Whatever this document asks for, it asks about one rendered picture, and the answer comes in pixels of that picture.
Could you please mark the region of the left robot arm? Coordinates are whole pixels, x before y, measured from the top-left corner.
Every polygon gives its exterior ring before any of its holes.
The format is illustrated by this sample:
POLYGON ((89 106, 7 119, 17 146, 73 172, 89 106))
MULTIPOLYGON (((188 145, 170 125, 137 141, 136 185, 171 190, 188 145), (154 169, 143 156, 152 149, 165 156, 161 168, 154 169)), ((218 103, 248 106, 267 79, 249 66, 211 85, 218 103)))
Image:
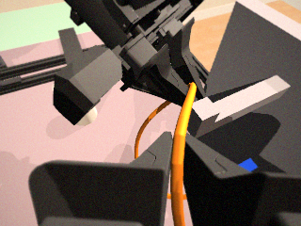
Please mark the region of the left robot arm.
POLYGON ((126 31, 129 26, 138 19, 133 11, 146 6, 155 0, 102 0, 105 8, 118 24, 122 31, 126 31), (132 5, 131 8, 129 5, 132 5))

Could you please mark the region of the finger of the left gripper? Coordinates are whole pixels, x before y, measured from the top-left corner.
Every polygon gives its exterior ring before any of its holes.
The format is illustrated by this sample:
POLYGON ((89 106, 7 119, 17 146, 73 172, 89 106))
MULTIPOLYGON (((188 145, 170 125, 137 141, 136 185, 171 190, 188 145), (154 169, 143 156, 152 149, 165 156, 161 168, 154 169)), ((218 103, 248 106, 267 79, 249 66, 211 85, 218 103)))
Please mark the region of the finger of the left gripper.
POLYGON ((189 90, 170 65, 167 43, 119 89, 123 92, 127 88, 146 92, 179 106, 183 105, 189 90))
POLYGON ((188 85, 195 83, 197 86, 196 97, 198 100, 206 98, 205 91, 198 76, 194 60, 189 47, 192 26, 195 17, 187 22, 168 42, 170 65, 182 81, 188 85))

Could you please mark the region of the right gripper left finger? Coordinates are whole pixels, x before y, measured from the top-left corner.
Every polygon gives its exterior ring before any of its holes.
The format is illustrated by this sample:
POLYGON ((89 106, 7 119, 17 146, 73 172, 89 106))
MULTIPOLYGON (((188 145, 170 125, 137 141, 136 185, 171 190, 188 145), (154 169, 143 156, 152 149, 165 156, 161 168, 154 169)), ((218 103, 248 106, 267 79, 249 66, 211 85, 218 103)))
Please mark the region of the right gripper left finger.
POLYGON ((46 217, 164 226, 172 143, 165 131, 130 164, 51 160, 38 165, 28 179, 38 226, 46 217))

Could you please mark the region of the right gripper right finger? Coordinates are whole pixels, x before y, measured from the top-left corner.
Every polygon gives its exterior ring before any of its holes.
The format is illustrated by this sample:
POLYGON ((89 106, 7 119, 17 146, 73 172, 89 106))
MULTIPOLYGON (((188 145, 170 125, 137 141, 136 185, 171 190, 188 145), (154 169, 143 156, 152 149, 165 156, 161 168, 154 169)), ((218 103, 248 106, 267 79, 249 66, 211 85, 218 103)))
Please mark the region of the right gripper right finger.
POLYGON ((268 226, 276 213, 301 214, 301 174, 251 173, 188 133, 182 181, 193 226, 268 226))

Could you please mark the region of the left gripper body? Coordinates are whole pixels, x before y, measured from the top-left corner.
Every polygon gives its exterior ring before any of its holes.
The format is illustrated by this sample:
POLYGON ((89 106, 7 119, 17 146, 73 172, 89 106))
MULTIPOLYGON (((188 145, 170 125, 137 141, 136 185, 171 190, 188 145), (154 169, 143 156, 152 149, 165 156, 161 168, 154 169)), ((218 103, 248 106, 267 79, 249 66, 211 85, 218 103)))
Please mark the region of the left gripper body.
POLYGON ((190 0, 156 0, 133 9, 138 19, 125 32, 102 0, 64 1, 71 7, 70 19, 77 26, 86 24, 106 45, 95 44, 55 73, 53 106, 75 125, 119 80, 125 84, 139 71, 204 0, 192 0, 199 5, 190 0))

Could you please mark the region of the cream cylinder with white top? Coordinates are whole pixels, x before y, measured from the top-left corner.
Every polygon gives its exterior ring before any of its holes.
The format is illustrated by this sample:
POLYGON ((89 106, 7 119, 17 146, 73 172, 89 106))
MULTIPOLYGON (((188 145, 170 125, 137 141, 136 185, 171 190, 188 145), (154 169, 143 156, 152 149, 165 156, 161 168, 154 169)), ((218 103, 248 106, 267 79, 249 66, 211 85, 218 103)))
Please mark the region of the cream cylinder with white top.
POLYGON ((81 119, 79 122, 77 122, 77 125, 80 126, 85 126, 85 125, 89 125, 92 122, 94 122, 97 118, 98 112, 96 107, 94 106, 86 115, 83 119, 81 119))

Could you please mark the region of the orange patch cord with blue plug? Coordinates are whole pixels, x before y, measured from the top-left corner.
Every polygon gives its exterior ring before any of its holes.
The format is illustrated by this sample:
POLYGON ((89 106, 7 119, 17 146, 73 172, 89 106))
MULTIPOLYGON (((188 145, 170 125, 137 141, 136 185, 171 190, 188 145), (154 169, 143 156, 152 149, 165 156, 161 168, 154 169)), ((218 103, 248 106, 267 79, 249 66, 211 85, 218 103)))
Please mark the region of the orange patch cord with blue plug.
MULTIPOLYGON (((182 105, 182 109, 177 120, 175 132, 173 135, 172 153, 170 162, 170 194, 167 198, 171 199, 171 211, 174 226, 185 226, 183 214, 183 200, 186 199, 186 194, 182 194, 182 175, 183 175, 183 156, 184 156, 184 143, 187 131, 187 125, 195 99, 197 86, 195 83, 186 85, 189 90, 182 105), (171 198, 170 198, 171 197, 171 198)), ((159 105, 143 122, 141 125, 136 139, 135 139, 135 159, 138 158, 138 145, 141 135, 148 125, 148 123, 166 106, 171 102, 165 101, 159 105)))

